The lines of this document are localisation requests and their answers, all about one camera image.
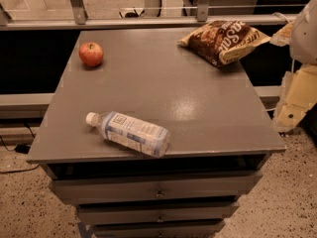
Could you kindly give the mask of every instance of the apple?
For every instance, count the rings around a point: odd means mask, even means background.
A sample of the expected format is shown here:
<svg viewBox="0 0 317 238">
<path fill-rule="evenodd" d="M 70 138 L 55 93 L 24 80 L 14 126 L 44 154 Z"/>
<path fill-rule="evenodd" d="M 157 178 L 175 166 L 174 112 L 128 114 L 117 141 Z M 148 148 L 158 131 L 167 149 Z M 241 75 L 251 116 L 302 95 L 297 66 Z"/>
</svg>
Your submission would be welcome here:
<svg viewBox="0 0 317 238">
<path fill-rule="evenodd" d="M 103 60 L 103 50 L 96 43 L 84 43 L 79 48 L 79 57 L 87 66 L 95 67 Z"/>
</svg>

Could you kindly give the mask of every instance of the floor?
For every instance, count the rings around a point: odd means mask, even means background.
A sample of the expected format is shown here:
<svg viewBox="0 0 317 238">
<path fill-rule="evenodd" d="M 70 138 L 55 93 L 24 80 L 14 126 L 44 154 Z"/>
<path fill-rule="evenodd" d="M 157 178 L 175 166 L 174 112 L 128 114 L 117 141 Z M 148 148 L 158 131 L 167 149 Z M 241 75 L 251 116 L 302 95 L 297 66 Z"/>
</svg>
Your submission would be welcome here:
<svg viewBox="0 0 317 238">
<path fill-rule="evenodd" d="M 23 127 L 0 128 L 0 135 L 9 150 L 33 140 Z M 263 178 L 240 197 L 240 207 L 214 238 L 317 237 L 316 145 L 301 128 L 283 141 L 286 152 L 268 159 Z M 0 237 L 93 238 L 74 207 L 64 205 L 48 189 L 45 172 L 26 163 L 26 158 L 0 145 Z"/>
</svg>

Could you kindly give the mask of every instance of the plastic bottle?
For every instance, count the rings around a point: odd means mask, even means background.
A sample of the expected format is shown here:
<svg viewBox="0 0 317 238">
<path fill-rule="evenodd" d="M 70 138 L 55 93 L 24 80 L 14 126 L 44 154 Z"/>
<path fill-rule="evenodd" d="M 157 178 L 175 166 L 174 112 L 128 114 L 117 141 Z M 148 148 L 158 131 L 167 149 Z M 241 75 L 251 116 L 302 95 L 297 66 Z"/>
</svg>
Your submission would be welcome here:
<svg viewBox="0 0 317 238">
<path fill-rule="evenodd" d="M 169 132 L 161 126 L 118 112 L 88 113 L 86 123 L 97 127 L 100 135 L 146 155 L 161 157 L 169 142 Z"/>
</svg>

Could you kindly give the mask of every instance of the white bottle cap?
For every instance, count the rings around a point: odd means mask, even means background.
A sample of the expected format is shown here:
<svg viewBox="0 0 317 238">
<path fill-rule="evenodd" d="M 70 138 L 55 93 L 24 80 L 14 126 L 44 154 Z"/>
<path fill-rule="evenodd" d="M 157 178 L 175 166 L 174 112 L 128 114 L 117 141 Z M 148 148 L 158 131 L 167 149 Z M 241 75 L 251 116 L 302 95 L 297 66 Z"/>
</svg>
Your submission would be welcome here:
<svg viewBox="0 0 317 238">
<path fill-rule="evenodd" d="M 94 112 L 90 112 L 87 114 L 86 116 L 86 123 L 91 125 L 91 126 L 96 126 L 96 115 L 98 115 L 97 113 L 94 113 Z"/>
</svg>

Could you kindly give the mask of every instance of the table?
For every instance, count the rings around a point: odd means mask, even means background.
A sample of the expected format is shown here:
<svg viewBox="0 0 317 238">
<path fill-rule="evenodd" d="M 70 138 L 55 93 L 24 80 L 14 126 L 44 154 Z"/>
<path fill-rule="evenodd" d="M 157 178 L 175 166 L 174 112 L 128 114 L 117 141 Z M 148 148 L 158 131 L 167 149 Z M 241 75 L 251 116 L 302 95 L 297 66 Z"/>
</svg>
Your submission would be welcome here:
<svg viewBox="0 0 317 238">
<path fill-rule="evenodd" d="M 81 32 L 32 145 L 50 188 L 96 236 L 210 235 L 285 151 L 238 62 L 218 69 L 177 40 L 192 28 Z M 99 43 L 97 68 L 79 46 Z M 118 111 L 170 131 L 163 158 L 106 142 L 88 112 Z"/>
</svg>

